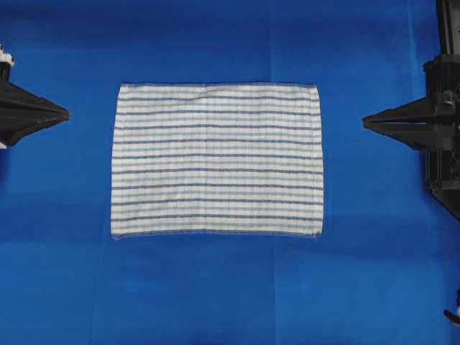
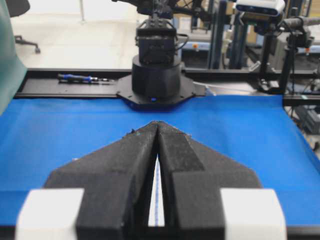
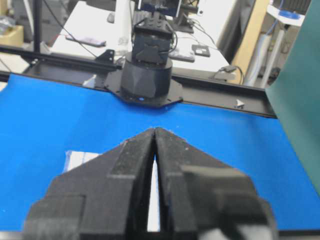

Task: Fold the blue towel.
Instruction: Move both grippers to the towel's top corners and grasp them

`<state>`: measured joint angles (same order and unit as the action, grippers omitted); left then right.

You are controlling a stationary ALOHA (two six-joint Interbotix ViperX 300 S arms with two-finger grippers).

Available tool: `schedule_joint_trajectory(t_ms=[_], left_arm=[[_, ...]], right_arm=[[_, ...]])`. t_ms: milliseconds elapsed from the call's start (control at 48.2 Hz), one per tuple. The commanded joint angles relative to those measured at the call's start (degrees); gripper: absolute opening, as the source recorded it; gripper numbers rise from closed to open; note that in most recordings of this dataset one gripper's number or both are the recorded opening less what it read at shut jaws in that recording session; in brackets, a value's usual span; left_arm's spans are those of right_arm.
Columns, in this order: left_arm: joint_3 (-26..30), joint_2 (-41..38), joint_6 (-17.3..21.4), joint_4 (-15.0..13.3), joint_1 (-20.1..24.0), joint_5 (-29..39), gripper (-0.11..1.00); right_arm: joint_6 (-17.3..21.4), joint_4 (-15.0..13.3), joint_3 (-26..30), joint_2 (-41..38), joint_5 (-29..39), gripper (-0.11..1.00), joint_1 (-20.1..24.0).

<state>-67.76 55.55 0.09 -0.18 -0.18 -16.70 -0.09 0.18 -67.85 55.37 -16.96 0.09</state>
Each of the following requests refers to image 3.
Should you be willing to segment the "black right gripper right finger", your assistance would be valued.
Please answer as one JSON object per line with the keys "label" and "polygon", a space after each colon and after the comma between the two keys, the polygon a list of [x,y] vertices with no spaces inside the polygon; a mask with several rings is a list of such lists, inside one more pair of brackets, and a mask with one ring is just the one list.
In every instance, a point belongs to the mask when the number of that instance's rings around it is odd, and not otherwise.
{"label": "black right gripper right finger", "polygon": [[278,239],[271,206],[248,175],[163,128],[155,130],[155,142],[174,239]]}

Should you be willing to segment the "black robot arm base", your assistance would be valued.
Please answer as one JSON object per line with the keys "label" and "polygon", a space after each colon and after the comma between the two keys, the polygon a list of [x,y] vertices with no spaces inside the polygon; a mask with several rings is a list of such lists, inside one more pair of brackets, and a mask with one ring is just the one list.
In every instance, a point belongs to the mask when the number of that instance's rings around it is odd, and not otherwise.
{"label": "black robot arm base", "polygon": [[132,51],[121,69],[110,72],[104,87],[128,104],[161,108],[183,101],[183,86],[172,78],[169,58],[174,33],[154,12],[133,26]]}

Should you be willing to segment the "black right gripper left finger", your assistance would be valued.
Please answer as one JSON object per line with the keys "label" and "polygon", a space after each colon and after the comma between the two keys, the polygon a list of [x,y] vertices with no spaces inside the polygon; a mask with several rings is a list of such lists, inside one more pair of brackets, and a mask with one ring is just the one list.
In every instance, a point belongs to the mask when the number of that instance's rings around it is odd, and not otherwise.
{"label": "black right gripper left finger", "polygon": [[26,240],[126,240],[147,229],[155,130],[56,176],[26,217]]}

